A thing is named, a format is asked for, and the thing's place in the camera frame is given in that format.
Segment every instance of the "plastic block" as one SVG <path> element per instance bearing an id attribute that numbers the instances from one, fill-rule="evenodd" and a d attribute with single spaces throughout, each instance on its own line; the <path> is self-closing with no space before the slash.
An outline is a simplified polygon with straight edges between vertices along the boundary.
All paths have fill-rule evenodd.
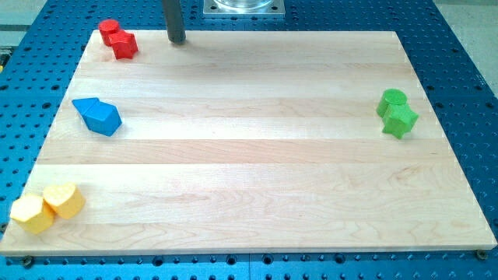
<path id="1" fill-rule="evenodd" d="M 64 219 L 72 218 L 85 205 L 85 198 L 74 183 L 46 187 L 44 200 Z"/>
<path id="2" fill-rule="evenodd" d="M 419 115 L 413 112 L 408 104 L 389 105 L 382 118 L 384 122 L 382 132 L 390 133 L 401 139 L 405 133 L 412 130 L 418 118 Z"/>
<path id="3" fill-rule="evenodd" d="M 389 105 L 406 104 L 406 95 L 399 89 L 386 89 L 377 107 L 377 114 L 383 117 Z"/>
<path id="4" fill-rule="evenodd" d="M 87 128 L 91 131 L 112 136 L 121 125 L 121 118 L 116 106 L 100 102 L 98 98 L 73 100 L 72 104 L 82 116 Z"/>
<path id="5" fill-rule="evenodd" d="M 117 33 L 109 36 L 110 45 L 114 51 L 116 59 L 133 58 L 133 55 L 139 51 L 135 35 L 127 33 L 124 30 L 119 30 Z"/>
<path id="6" fill-rule="evenodd" d="M 54 223 L 54 211 L 41 196 L 26 194 L 12 203 L 10 218 L 27 232 L 38 234 Z"/>
<path id="7" fill-rule="evenodd" d="M 119 22 L 114 19 L 106 19 L 99 23 L 99 31 L 102 36 L 103 43 L 110 47 L 109 36 L 121 30 Z"/>

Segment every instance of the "light wood surface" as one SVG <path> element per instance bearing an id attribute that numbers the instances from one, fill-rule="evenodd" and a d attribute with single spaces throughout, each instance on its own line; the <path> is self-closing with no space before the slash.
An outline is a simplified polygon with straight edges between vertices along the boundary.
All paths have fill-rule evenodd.
<path id="1" fill-rule="evenodd" d="M 26 185 L 86 198 L 5 255 L 490 249 L 496 240 L 392 32 L 133 31 L 115 61 L 94 32 Z M 420 117 L 399 141 L 375 108 Z M 70 104 L 117 106 L 111 138 Z"/>

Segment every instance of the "blue perforated table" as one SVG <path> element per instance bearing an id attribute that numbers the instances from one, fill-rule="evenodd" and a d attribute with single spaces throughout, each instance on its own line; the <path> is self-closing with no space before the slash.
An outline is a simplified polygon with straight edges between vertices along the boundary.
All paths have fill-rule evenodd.
<path id="1" fill-rule="evenodd" d="M 498 101 L 431 1 L 287 1 L 285 19 L 204 19 L 202 2 L 182 5 L 189 30 L 396 31 L 493 232 L 498 233 Z M 159 1 L 147 0 L 47 2 L 0 75 L 0 222 L 8 221 L 10 205 L 26 183 L 91 31 L 106 18 L 120 20 L 126 29 L 163 29 L 161 9 Z M 498 278 L 497 249 L 229 253 L 33 261 L 2 257 L 0 279 Z"/>

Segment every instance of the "yellow hexagonal prism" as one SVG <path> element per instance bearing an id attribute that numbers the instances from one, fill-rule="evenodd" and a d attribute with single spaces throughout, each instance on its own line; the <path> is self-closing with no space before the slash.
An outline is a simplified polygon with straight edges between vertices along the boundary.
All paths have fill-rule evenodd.
<path id="1" fill-rule="evenodd" d="M 41 196 L 26 194 L 14 201 L 10 218 L 30 233 L 38 234 L 54 223 L 54 211 Z"/>
<path id="2" fill-rule="evenodd" d="M 85 204 L 85 198 L 74 183 L 46 187 L 44 200 L 64 219 L 78 214 Z"/>

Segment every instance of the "wooden board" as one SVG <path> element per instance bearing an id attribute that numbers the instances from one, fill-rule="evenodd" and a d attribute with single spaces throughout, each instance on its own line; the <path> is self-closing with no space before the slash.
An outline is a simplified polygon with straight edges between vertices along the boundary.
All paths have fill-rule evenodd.
<path id="1" fill-rule="evenodd" d="M 25 192 L 76 182 L 87 204 L 5 255 L 490 249 L 496 240 L 392 32 L 134 31 L 116 61 L 94 32 Z M 375 108 L 399 88 L 401 141 Z M 115 104 L 88 131 L 70 100 Z"/>

